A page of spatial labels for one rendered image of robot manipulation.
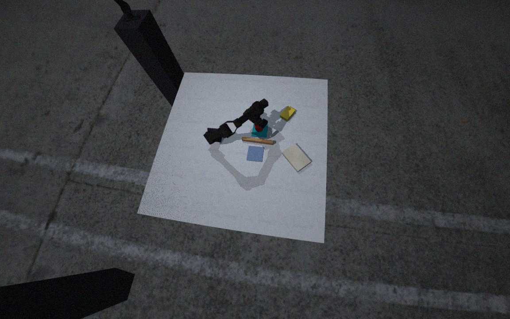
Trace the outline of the olive yellow block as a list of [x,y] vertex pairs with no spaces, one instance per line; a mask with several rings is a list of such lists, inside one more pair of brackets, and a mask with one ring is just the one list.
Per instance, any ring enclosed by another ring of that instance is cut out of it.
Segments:
[[280,118],[284,119],[285,121],[289,121],[289,119],[292,117],[292,115],[295,113],[295,109],[287,106],[285,108],[285,111],[282,112]]

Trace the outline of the tan wooden bar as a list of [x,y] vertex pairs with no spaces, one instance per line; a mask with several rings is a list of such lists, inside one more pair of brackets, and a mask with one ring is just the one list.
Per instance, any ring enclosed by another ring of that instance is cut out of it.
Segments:
[[250,143],[261,143],[261,144],[271,144],[273,145],[274,141],[272,140],[263,140],[263,139],[253,139],[248,137],[242,137],[242,141],[250,142]]

